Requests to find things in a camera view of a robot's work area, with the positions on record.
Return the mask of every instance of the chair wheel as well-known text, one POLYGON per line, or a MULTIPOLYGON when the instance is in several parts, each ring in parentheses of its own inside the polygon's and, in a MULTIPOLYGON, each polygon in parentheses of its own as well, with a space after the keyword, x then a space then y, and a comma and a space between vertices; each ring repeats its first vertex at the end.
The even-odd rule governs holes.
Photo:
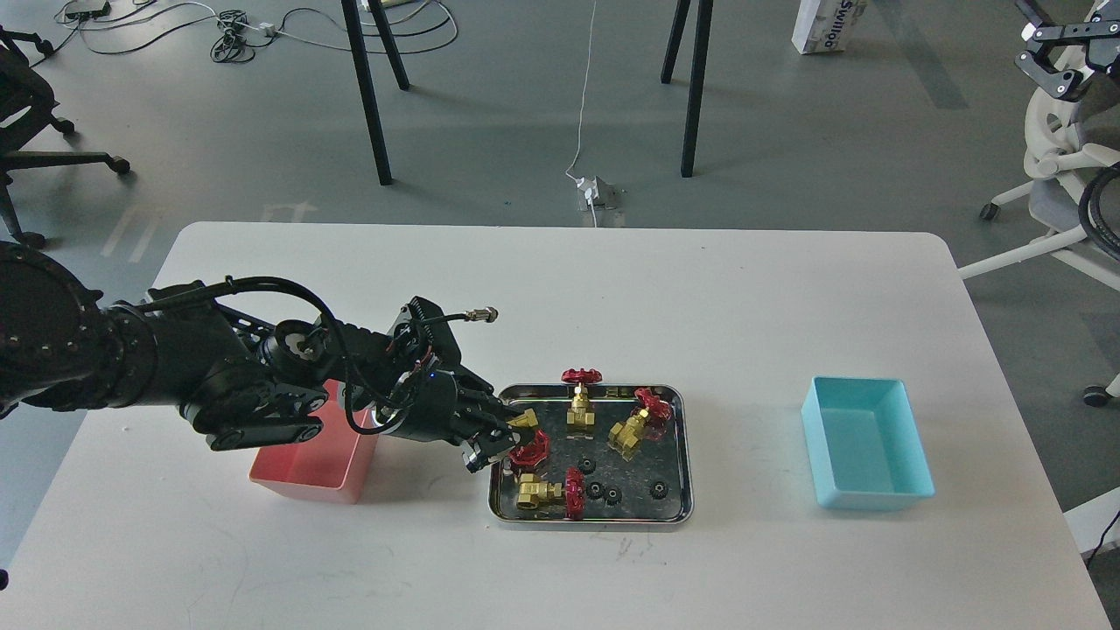
POLYGON ((54 127, 63 136, 69 136, 75 131, 74 123, 65 118, 57 119, 54 127))
POLYGON ((1081 400, 1090 407, 1103 407, 1112 400, 1112 395, 1099 385, 1091 385, 1081 392, 1081 400))
POLYGON ((27 245, 31 249, 43 249, 47 247, 47 239, 37 232, 24 232, 22 234, 16 237, 16 240, 20 244, 27 245))
POLYGON ((120 156, 115 156, 113 158, 113 161, 109 164, 109 168, 111 168, 113 173, 118 175, 124 175, 125 173, 132 170, 132 165, 129 164, 129 160, 120 156))
POLYGON ((992 219, 996 219, 997 214, 999 214, 999 206, 993 203, 987 203, 982 209, 980 209, 981 221, 991 221, 992 219))

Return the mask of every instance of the gray floor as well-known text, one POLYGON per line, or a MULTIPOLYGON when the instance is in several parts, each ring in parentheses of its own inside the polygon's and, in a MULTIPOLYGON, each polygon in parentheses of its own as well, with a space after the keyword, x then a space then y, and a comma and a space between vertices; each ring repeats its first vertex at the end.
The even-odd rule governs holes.
MULTIPOLYGON (((123 180, 100 166, 16 173, 11 193, 25 228, 47 234, 49 253, 87 286, 138 299, 194 221, 590 225, 573 210, 563 175, 576 145, 590 0, 448 3, 461 35, 444 50, 405 58, 411 92, 395 90, 388 63, 374 59, 396 177, 390 187, 373 175, 345 53, 288 39, 248 65, 216 65, 207 58, 212 22, 122 56, 93 55, 73 40, 38 68, 55 87, 58 113, 82 131, 74 146, 125 156, 136 173, 123 180)), ((327 0, 305 4, 339 16, 327 0)), ((673 4, 598 7, 576 173, 626 191, 622 212, 604 223, 927 231, 961 263, 1042 233, 1023 205, 991 224, 976 219, 993 194, 1025 179, 1023 112, 1034 86, 1011 64, 1024 22, 1011 2, 945 11, 872 0, 848 52, 806 57, 788 40, 796 1, 718 3, 697 176, 688 180, 678 160, 691 55, 682 54, 672 85, 657 81, 673 4)), ((113 6, 114 15, 130 8, 113 6)), ((254 22, 279 22, 295 6, 245 0, 239 8, 254 22)), ((1075 21, 1088 2, 1046 6, 1075 21)), ((66 30, 52 20, 56 9, 8 2, 0 24, 57 44, 66 30)), ((90 43, 124 48, 204 11, 177 13, 93 34, 90 43)), ((288 30, 345 45, 309 13, 288 30)), ((402 47, 439 43, 442 34, 402 47)), ((32 148, 69 146, 48 131, 32 148)), ((371 243, 368 277, 355 277, 371 306, 375 252, 371 243)), ((1085 385, 1120 371, 1120 296, 1049 258, 970 280, 969 289, 1063 509, 1120 485, 1120 406, 1080 402, 1085 385)), ((0 423, 0 565, 80 421, 21 408, 0 423)), ((1116 571, 1114 562, 1100 566, 1116 571)), ((1102 596, 1120 619, 1116 583, 1101 580, 1111 584, 1102 596)))

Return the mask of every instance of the robotic arm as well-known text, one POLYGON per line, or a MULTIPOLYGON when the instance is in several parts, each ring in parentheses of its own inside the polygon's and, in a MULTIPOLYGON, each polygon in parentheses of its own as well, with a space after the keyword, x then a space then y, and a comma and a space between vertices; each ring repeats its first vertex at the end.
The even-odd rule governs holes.
POLYGON ((1024 29, 1027 47, 1015 59, 1015 65, 1029 76, 1053 99, 1079 101, 1084 95, 1088 78, 1093 72, 1109 77, 1120 77, 1120 1, 1104 0, 1096 4, 1090 20, 1083 24, 1056 25, 1036 0, 1016 0, 1016 7, 1030 22, 1024 29), (1049 59, 1061 46, 1084 46, 1084 73, 1079 70, 1057 70, 1049 59))
POLYGON ((460 446, 477 472, 528 444, 517 411, 460 363, 448 322, 493 322, 486 308, 445 315, 414 297, 386 334, 334 318, 306 288, 280 278, 226 278, 151 289, 150 300, 100 308, 64 267, 0 242, 0 418, 19 402, 57 411, 175 405, 214 451, 306 442, 321 423, 324 382, 342 382, 351 427, 460 446), (270 324, 220 305, 248 291, 283 293, 319 311, 314 323, 270 324), (354 409, 372 407, 372 427, 354 409))

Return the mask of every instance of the white cardboard box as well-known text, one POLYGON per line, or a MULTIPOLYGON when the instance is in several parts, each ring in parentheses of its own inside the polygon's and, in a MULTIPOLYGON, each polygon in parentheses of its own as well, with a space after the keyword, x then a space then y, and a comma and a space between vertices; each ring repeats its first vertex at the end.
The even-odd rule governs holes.
POLYGON ((867 0, 801 0, 793 45, 808 53, 838 53, 848 45, 867 0))

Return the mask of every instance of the pink plastic bin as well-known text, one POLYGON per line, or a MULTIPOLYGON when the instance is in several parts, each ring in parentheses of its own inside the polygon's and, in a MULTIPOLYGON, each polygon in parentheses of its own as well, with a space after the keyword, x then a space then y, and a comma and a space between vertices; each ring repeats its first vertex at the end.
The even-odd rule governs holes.
MULTIPOLYGON (((327 383, 330 399, 315 415, 323 430, 308 442, 264 446, 256 453, 249 480, 291 499, 356 503, 365 487, 376 435, 360 435, 346 423, 337 402, 338 383, 327 383)), ((370 426, 370 411, 354 414, 370 426)))

